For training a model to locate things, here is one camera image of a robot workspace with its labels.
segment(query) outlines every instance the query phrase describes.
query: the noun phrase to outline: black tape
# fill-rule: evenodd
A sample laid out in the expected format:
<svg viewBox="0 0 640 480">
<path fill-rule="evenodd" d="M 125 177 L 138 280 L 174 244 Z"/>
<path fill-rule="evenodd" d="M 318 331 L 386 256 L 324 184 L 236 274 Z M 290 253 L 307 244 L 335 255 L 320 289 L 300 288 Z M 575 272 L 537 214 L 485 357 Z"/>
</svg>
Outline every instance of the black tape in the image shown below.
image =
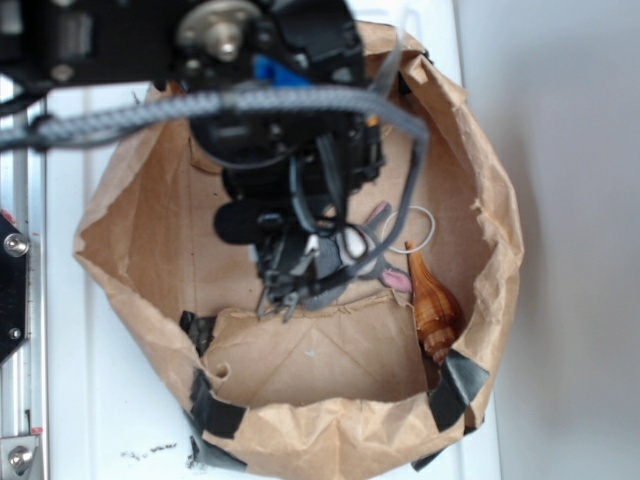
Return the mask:
<svg viewBox="0 0 640 480">
<path fill-rule="evenodd" d="M 224 468 L 226 470 L 234 470 L 237 472 L 244 472 L 247 469 L 247 464 L 242 460 L 234 457 L 229 452 L 226 452 L 216 445 L 207 443 L 195 430 L 193 419 L 186 415 L 189 419 L 189 424 L 192 430 L 194 430 L 194 436 L 191 437 L 191 455 L 187 462 L 188 468 L 193 468 L 196 463 L 203 463 L 211 465 L 212 467 Z"/>
<path fill-rule="evenodd" d="M 419 472 L 423 468 L 426 468 L 431 462 L 433 462 L 438 455 L 440 455 L 444 450 L 440 450 L 439 452 L 434 453 L 433 455 L 428 455 L 426 457 L 422 457 L 420 460 L 416 460 L 415 462 L 411 462 L 411 466 L 416 472 Z"/>
<path fill-rule="evenodd" d="M 189 335 L 198 355 L 204 355 L 213 341 L 213 327 L 216 317 L 198 317 L 195 313 L 182 312 L 180 328 Z"/>
<path fill-rule="evenodd" d="M 464 427 L 464 434 L 463 434 L 463 436 L 465 436 L 465 437 L 466 437 L 467 435 L 469 435 L 469 434 L 471 434 L 471 433 L 475 432 L 476 430 L 477 430 L 477 428 L 475 428 L 475 427 Z M 446 448 L 445 448 L 445 449 L 442 449 L 442 450 L 440 450 L 439 452 L 436 452 L 436 453 L 434 453 L 434 454 L 432 454 L 432 455 L 427 455 L 426 457 L 422 457 L 421 459 L 416 460 L 415 462 L 411 462 L 411 466 L 413 467 L 413 469 L 414 469 L 416 472 L 419 472 L 419 471 L 421 471 L 422 469 L 426 468 L 426 467 L 427 467 L 431 462 L 433 462 L 436 458 L 438 458 L 438 456 L 439 456 L 442 452 L 444 452 L 445 450 L 446 450 Z"/>
<path fill-rule="evenodd" d="M 196 371 L 191 401 L 191 415 L 200 435 L 206 430 L 216 437 L 232 439 L 247 411 L 244 407 L 213 398 L 211 384 L 202 370 Z"/>
<path fill-rule="evenodd" d="M 442 432 L 464 415 L 489 379 L 489 372 L 461 353 L 449 350 L 440 375 L 440 385 L 430 395 L 429 406 L 438 430 Z"/>
</svg>

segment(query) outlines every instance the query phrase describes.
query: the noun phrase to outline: white rubber band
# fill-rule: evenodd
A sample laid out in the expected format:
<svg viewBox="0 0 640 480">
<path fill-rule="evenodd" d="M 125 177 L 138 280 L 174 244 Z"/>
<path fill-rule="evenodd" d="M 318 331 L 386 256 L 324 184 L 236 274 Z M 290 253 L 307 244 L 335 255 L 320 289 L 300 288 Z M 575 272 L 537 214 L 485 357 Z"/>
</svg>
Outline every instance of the white rubber band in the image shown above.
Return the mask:
<svg viewBox="0 0 640 480">
<path fill-rule="evenodd" d="M 427 235 L 427 238 L 425 238 L 420 245 L 418 245 L 415 248 L 412 248 L 411 250 L 400 250 L 399 248 L 396 248 L 396 247 L 389 247 L 389 250 L 391 250 L 392 252 L 402 253 L 404 255 L 409 255 L 410 253 L 417 252 L 418 250 L 422 250 L 431 241 L 431 239 L 433 238 L 433 234 L 436 233 L 436 219 L 433 217 L 433 214 L 429 210 L 427 210 L 424 207 L 419 207 L 417 205 L 410 205 L 409 209 L 419 210 L 420 212 L 424 213 L 427 217 L 429 217 L 429 220 L 431 221 L 431 230 L 429 231 L 429 235 Z M 387 227 L 389 226 L 389 222 L 396 215 L 398 215 L 398 212 L 393 212 L 391 215 L 389 215 L 389 218 L 387 218 L 387 220 L 384 222 L 384 226 L 382 227 L 382 233 L 380 234 L 381 238 L 385 238 L 385 234 L 387 233 Z"/>
</svg>

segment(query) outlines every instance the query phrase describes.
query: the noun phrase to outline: white wall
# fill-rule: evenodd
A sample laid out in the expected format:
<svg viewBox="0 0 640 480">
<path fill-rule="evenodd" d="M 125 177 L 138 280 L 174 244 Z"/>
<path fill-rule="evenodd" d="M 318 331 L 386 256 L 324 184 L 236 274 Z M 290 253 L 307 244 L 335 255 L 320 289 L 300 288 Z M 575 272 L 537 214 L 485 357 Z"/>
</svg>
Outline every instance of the white wall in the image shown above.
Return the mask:
<svg viewBox="0 0 640 480">
<path fill-rule="evenodd" d="M 527 247 L 496 385 L 503 478 L 640 478 L 640 2 L 456 3 Z"/>
</svg>

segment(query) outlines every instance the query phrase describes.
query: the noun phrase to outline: conch shell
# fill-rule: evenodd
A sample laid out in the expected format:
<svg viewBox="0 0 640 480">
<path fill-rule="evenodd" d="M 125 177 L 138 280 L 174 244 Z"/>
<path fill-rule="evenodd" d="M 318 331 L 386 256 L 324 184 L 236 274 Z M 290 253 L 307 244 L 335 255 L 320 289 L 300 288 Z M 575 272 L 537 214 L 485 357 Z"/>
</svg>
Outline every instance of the conch shell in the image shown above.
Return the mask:
<svg viewBox="0 0 640 480">
<path fill-rule="evenodd" d="M 406 242 L 405 246 L 407 250 L 415 248 L 413 242 Z M 408 257 L 418 339 L 427 354 L 441 365 L 457 339 L 453 325 L 462 310 L 453 294 L 433 278 L 420 252 L 410 253 Z"/>
</svg>

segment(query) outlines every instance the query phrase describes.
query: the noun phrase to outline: brown paper bag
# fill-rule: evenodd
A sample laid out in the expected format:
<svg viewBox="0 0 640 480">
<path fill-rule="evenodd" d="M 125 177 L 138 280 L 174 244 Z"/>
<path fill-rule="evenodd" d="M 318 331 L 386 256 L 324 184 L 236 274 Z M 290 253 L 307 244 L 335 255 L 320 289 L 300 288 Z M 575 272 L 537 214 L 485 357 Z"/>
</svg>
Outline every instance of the brown paper bag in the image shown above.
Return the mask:
<svg viewBox="0 0 640 480">
<path fill-rule="evenodd" d="M 395 31 L 360 29 L 373 74 Z M 260 281 L 247 250 L 213 232 L 212 216 L 228 198 L 215 169 L 198 168 L 202 152 L 185 120 L 123 141 L 82 219 L 77 259 L 202 437 L 249 472 L 369 478 L 438 452 L 483 421 L 518 290 L 518 210 L 465 91 L 423 50 L 406 46 L 392 100 L 431 130 L 412 203 L 437 219 L 423 254 L 465 319 L 439 377 L 431 371 L 427 379 L 407 299 L 375 281 L 355 283 L 335 306 L 298 312 L 286 325 L 256 320 Z M 355 223 L 381 200 L 397 207 L 410 141 L 384 132 L 388 164 L 352 198 Z M 419 239 L 424 222 L 409 220 L 402 240 Z M 404 256 L 387 258 L 406 270 Z M 183 311 L 217 316 L 202 357 L 179 326 Z"/>
</svg>

